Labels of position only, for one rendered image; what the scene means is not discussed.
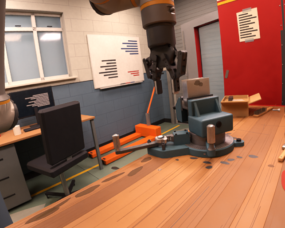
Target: computer monitor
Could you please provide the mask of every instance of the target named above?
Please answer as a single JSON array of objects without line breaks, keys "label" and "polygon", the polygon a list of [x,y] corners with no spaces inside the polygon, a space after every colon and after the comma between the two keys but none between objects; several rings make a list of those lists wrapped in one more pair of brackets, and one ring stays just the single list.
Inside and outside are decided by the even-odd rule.
[{"label": "computer monitor", "polygon": [[40,110],[38,115],[48,164],[55,165],[84,148],[78,101]]},{"label": "computer monitor", "polygon": [[55,106],[51,86],[14,92],[10,93],[9,96],[18,107],[19,119],[36,116],[37,124],[30,125],[30,128],[24,129],[25,132],[40,128],[39,110]]}]

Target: white brick wall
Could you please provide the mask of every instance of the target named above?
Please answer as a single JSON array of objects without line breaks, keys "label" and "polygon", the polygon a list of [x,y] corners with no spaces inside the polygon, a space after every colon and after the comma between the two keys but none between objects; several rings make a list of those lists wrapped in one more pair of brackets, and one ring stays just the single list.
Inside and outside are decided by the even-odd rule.
[{"label": "white brick wall", "polygon": [[109,16],[98,15],[88,0],[7,0],[7,11],[30,11],[62,14],[66,53],[70,72],[77,80],[51,83],[56,86],[92,80],[87,34],[138,36],[142,58],[149,56],[146,32],[142,28],[140,8],[133,8]]}]

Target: floor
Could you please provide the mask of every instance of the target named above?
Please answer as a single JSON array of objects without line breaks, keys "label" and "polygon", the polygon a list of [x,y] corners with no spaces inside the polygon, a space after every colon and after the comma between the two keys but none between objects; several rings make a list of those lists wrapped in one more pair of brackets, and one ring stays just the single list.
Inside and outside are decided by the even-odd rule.
[{"label": "floor", "polygon": [[11,228],[285,228],[284,107],[233,126],[227,155],[146,154]]},{"label": "floor", "polygon": [[[174,127],[176,128],[174,128],[173,130],[182,130],[188,128],[187,124],[181,124],[181,123],[179,124],[162,123],[160,124],[160,126],[162,133]],[[173,130],[166,132],[165,135],[171,134]],[[112,152],[114,152],[114,150],[111,150],[103,154],[102,157]],[[65,172],[65,177],[67,179],[79,174],[78,176],[67,181],[67,183],[70,184],[71,180],[73,179],[76,180],[75,186],[73,188],[73,190],[76,191],[111,174],[112,172],[116,171],[116,168],[121,168],[146,154],[147,154],[147,149],[142,149],[132,152],[127,156],[110,163],[109,165],[103,165],[103,170],[99,169],[97,158],[88,157],[87,159],[80,162],[76,166],[67,170]],[[58,200],[57,197],[50,197],[49,199],[47,199],[47,197],[45,196],[45,192],[46,191],[63,192],[61,184],[58,184],[59,182],[60,182],[59,176],[56,178],[50,178],[45,175],[40,175],[26,181],[30,194],[32,195],[32,199],[16,208],[9,210],[9,214],[11,215],[12,221],[17,222],[43,209],[44,207],[47,207],[52,203],[56,202]]]}]

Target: cardboard box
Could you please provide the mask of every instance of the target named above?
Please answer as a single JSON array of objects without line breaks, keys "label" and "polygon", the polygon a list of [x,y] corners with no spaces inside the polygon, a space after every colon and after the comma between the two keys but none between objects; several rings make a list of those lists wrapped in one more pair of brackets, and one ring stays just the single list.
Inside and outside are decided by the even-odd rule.
[{"label": "cardboard box", "polygon": [[184,100],[210,94],[209,78],[186,79],[181,83]]},{"label": "cardboard box", "polygon": [[248,95],[235,95],[233,96],[233,101],[228,101],[228,98],[229,96],[225,96],[220,102],[222,104],[222,111],[232,113],[233,117],[249,116],[249,104],[262,99],[260,94],[250,97]]}]

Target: window sill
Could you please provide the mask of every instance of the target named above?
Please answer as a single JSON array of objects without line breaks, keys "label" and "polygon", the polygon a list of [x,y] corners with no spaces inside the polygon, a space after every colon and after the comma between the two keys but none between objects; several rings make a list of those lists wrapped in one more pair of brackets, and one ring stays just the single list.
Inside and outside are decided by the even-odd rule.
[{"label": "window sill", "polygon": [[36,84],[44,84],[44,83],[50,83],[50,82],[58,82],[58,81],[65,81],[65,80],[72,80],[76,79],[78,76],[66,76],[66,77],[59,77],[59,78],[44,78],[42,80],[41,78],[36,80],[33,79],[32,81],[28,82],[15,82],[11,83],[10,85],[8,83],[5,83],[5,89],[11,89],[11,88],[16,88],[16,87],[22,87],[22,86],[29,86],[29,85],[36,85]]}]

